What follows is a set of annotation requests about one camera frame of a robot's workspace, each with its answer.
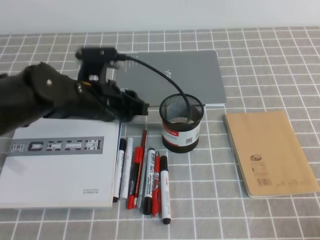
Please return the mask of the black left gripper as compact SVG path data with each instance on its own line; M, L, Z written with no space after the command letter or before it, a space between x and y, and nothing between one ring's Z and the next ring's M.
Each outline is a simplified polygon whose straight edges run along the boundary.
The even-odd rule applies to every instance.
M112 81L107 84L107 94L98 83L76 82L78 100L74 104L74 116L103 122L130 122L133 116L147 116L150 105L133 90L120 90Z

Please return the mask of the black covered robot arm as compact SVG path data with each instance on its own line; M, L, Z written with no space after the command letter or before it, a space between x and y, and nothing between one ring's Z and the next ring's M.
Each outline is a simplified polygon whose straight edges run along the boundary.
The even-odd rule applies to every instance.
M127 123L148 113L148 103L113 80L75 80L44 62L0 76L1 135L40 118Z

